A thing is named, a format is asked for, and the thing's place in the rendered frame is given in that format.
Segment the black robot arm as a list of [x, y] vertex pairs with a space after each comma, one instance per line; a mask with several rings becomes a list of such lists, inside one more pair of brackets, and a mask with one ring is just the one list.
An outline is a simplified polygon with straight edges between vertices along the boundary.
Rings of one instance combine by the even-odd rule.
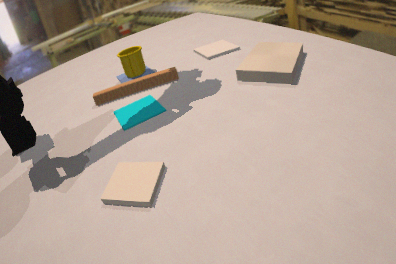
[[0, 131], [15, 156], [36, 143], [36, 131], [23, 113], [24, 103], [21, 90], [12, 77], [6, 81], [0, 75]]

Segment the beige flat square tile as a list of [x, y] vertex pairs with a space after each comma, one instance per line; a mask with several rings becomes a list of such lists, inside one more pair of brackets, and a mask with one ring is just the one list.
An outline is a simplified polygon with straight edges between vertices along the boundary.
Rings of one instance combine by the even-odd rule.
[[152, 206], [164, 162], [119, 162], [101, 195], [103, 203]]

